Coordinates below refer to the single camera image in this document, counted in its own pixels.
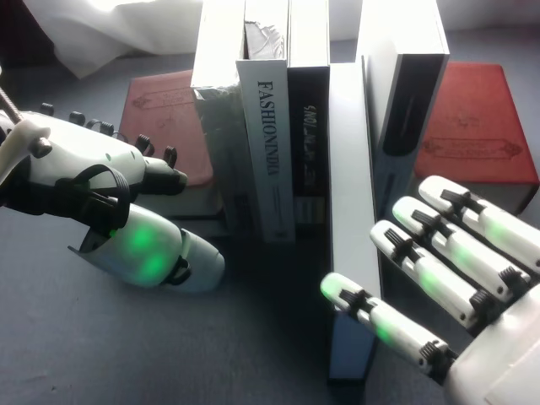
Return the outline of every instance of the red book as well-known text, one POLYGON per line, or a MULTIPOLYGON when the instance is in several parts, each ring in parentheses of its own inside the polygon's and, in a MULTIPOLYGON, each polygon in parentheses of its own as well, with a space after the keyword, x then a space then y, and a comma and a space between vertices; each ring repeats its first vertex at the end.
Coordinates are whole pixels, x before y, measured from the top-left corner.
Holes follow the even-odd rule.
POLYGON ((512 213, 531 201, 538 175, 500 65, 448 63, 414 174, 446 177, 512 213))
POLYGON ((186 190, 176 197, 139 196, 136 201, 168 217, 209 216, 221 209, 191 81, 191 70, 132 79, 121 118, 120 133, 131 144, 139 134, 149 137, 153 157, 163 157, 167 146, 176 148, 175 168, 187 174, 186 190))

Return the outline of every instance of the red book cover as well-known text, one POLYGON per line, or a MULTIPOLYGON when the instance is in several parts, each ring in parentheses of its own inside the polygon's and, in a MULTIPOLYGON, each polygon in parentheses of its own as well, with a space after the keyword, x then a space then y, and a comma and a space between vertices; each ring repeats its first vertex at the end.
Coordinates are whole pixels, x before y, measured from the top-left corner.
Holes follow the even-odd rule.
POLYGON ((414 174, 537 190, 537 171, 500 65, 448 63, 414 174))
POLYGON ((187 174, 188 186, 204 186, 213 178, 203 129, 193 104, 192 71, 132 79, 120 133, 134 144, 146 135, 161 158, 167 146, 176 148, 175 168, 187 174))

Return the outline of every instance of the row of upright books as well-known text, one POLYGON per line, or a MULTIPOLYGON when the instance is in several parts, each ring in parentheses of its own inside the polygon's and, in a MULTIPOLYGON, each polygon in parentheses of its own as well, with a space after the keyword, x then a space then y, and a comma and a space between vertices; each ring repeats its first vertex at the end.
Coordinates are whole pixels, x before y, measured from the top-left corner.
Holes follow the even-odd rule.
POLYGON ((327 0, 206 0, 195 107, 229 232, 294 241, 328 199, 327 0))

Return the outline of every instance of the white cloth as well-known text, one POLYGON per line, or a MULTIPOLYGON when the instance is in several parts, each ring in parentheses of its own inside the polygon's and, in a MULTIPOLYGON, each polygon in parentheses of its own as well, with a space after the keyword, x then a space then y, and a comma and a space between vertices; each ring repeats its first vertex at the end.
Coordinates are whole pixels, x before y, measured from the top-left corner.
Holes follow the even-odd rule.
POLYGON ((194 52, 203 0, 24 0, 55 53, 82 78, 133 50, 194 52))

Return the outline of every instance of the book spine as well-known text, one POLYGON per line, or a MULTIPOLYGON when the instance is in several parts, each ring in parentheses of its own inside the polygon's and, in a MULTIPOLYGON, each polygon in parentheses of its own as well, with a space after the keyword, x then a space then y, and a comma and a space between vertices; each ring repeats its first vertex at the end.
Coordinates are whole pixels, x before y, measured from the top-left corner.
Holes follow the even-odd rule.
POLYGON ((329 67, 291 67, 289 112, 298 229, 327 222, 329 67))
POLYGON ((229 232, 237 236, 259 235, 257 192, 240 89, 231 86, 193 90, 229 232))
POLYGON ((237 67, 262 237, 294 241, 287 62, 238 61, 237 67))

